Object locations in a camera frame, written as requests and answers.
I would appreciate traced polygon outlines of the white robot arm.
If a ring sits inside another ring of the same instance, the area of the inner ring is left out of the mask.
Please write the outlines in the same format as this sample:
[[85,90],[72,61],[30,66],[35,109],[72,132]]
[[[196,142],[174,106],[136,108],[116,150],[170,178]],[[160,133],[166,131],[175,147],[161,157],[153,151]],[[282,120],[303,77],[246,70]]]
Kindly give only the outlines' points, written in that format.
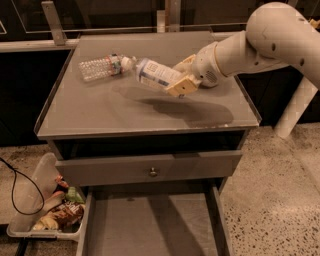
[[292,66],[320,89],[320,32],[294,7],[270,2],[256,9],[246,29],[214,41],[174,69],[182,76],[166,90],[190,94],[203,85],[215,87],[229,77]]

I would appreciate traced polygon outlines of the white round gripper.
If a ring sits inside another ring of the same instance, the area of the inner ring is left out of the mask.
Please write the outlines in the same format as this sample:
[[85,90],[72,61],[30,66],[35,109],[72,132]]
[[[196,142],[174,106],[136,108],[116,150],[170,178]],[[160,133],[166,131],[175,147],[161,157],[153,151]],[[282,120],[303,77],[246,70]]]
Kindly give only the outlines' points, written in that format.
[[226,77],[221,73],[215,56],[218,43],[213,42],[203,47],[196,55],[192,54],[176,64],[173,69],[186,75],[171,83],[165,91],[174,97],[188,95],[198,90],[200,84],[213,88],[224,82]]

